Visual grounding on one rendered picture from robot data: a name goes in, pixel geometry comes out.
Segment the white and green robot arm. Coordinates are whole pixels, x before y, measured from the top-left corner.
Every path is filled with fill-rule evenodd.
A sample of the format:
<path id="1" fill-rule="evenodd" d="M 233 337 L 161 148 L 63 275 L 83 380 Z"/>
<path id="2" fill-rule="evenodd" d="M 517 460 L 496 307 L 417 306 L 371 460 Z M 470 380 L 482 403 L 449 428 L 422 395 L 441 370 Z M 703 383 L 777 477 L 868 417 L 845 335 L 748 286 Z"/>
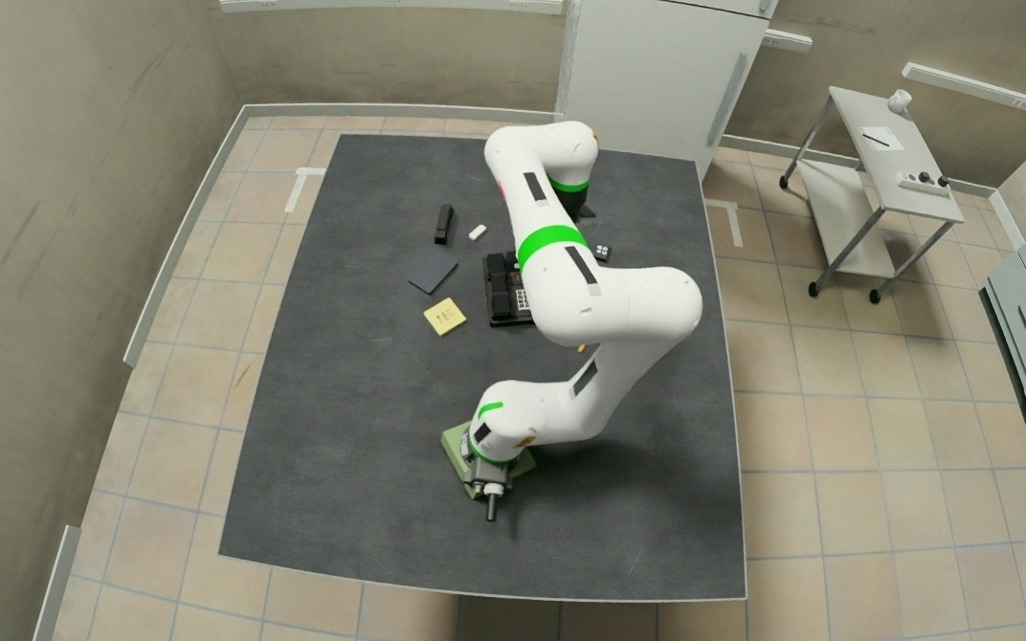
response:
<path id="1" fill-rule="evenodd" d="M 610 269 L 593 259 L 565 210 L 581 208 L 577 224 L 596 216 L 584 203 L 597 152 L 591 128 L 576 121 L 506 126 L 485 143 L 532 322 L 559 345 L 601 343 L 570 382 L 503 380 L 485 391 L 459 444 L 470 469 L 463 483 L 488 496 L 485 521 L 496 521 L 499 497 L 512 490 L 508 474 L 524 446 L 596 436 L 623 396 L 697 328 L 703 313 L 697 283 L 679 269 Z"/>

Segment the yellow sticky note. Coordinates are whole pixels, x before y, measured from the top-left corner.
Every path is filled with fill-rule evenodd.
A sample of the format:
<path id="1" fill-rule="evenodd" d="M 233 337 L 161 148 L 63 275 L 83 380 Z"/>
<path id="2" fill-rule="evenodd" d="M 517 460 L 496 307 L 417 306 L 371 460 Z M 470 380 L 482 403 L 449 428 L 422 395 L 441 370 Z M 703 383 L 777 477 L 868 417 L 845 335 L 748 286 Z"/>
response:
<path id="1" fill-rule="evenodd" d="M 424 314 L 440 337 L 466 321 L 450 298 L 442 301 Z"/>

